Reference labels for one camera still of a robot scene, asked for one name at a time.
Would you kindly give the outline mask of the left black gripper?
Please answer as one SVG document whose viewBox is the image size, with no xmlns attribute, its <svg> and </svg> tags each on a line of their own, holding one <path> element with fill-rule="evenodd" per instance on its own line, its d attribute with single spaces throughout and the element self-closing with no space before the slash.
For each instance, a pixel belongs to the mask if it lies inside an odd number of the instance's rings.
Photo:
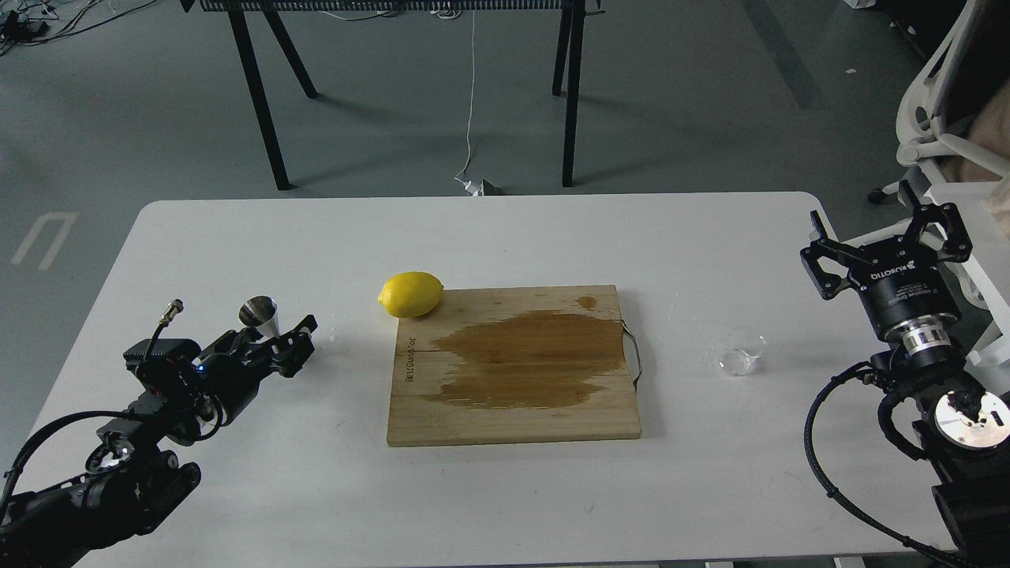
<svg viewBox="0 0 1010 568">
<path fill-rule="evenodd" d="M 279 318 L 241 314 L 241 332 L 225 332 L 206 349 L 192 339 L 142 339 L 123 353 L 127 370 L 167 404 L 177 431 L 227 427 L 259 394 L 268 375 L 294 378 L 315 352 L 318 328 L 307 314 L 281 332 Z"/>
</svg>

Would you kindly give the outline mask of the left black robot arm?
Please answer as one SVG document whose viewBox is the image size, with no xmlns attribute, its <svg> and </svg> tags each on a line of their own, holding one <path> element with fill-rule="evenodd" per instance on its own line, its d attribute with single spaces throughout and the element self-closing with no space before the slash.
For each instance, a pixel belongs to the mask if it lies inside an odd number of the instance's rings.
<svg viewBox="0 0 1010 568">
<path fill-rule="evenodd" d="M 43 425 L 22 446 L 2 490 L 2 565 L 71 567 L 87 553 L 152 533 L 198 488 L 198 464 L 181 463 L 164 439 L 191 446 L 232 424 L 271 374 L 291 378 L 314 351 L 317 321 L 266 337 L 262 324 L 224 332 L 202 348 L 152 338 L 124 353 L 141 395 L 122 411 L 80 411 Z M 107 418 L 83 473 L 39 491 L 14 491 L 30 457 L 62 428 Z"/>
</svg>

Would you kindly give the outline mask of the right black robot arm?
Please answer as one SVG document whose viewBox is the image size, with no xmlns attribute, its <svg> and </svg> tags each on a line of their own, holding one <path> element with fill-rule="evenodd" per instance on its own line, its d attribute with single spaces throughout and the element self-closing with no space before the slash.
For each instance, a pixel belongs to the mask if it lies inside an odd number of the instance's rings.
<svg viewBox="0 0 1010 568">
<path fill-rule="evenodd" d="M 966 370 L 966 353 L 948 329 L 960 309 L 939 263 L 963 263 L 973 244 L 953 204 L 921 204 L 908 182 L 899 191 L 911 207 L 901 234 L 864 245 L 826 236 L 817 212 L 816 236 L 801 261 L 827 301 L 854 289 L 887 351 L 832 377 L 815 397 L 803 428 L 808 465 L 826 495 L 849 514 L 933 561 L 950 567 L 1008 565 L 1008 403 Z M 877 422 L 913 460 L 930 462 L 939 484 L 932 496 L 957 554 L 896 532 L 855 506 L 830 481 L 813 446 L 813 424 L 831 392 L 851 379 L 883 392 Z"/>
</svg>

